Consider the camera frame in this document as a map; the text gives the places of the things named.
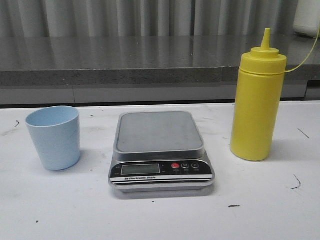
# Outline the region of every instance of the white table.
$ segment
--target white table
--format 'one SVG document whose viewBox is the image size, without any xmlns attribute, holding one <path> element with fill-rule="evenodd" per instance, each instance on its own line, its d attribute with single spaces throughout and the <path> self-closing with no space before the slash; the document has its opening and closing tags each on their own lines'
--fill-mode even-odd
<svg viewBox="0 0 320 240">
<path fill-rule="evenodd" d="M 34 110 L 0 110 L 1 240 L 320 239 L 320 101 L 280 104 L 272 151 L 261 162 L 230 152 L 232 103 L 79 107 L 82 156 L 58 172 L 42 167 L 27 131 Z M 213 187 L 112 190 L 119 115 L 176 110 L 197 123 Z"/>
</svg>

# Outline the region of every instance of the lcd display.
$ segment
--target lcd display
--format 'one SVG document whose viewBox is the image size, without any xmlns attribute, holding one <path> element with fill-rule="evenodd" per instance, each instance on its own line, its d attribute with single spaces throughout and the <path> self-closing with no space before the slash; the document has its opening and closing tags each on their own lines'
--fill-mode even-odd
<svg viewBox="0 0 320 240">
<path fill-rule="evenodd" d="M 121 175 L 159 174 L 159 164 L 122 165 Z"/>
</svg>

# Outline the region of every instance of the squeeze bottle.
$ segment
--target squeeze bottle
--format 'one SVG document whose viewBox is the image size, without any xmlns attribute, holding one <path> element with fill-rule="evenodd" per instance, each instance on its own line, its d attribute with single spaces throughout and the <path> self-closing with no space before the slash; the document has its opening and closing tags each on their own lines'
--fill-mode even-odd
<svg viewBox="0 0 320 240">
<path fill-rule="evenodd" d="M 270 47 L 270 34 L 242 55 L 238 75 L 230 148 L 250 161 L 269 156 L 285 78 L 287 57 Z"/>
</svg>

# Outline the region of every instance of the light blue plastic cup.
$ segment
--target light blue plastic cup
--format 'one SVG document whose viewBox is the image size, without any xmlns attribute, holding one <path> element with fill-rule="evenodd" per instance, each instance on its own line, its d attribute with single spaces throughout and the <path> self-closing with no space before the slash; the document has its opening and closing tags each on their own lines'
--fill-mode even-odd
<svg viewBox="0 0 320 240">
<path fill-rule="evenodd" d="M 43 108 L 27 116 L 25 122 L 44 168 L 63 170 L 79 161 L 80 123 L 76 108 Z"/>
</svg>

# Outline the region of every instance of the scale body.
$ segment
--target scale body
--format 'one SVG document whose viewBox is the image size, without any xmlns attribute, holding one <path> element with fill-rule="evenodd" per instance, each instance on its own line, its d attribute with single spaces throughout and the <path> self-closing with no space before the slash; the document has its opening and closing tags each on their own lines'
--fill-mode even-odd
<svg viewBox="0 0 320 240">
<path fill-rule="evenodd" d="M 122 192 L 197 190 L 215 172 L 188 112 L 134 112 L 119 117 L 109 172 Z"/>
</svg>

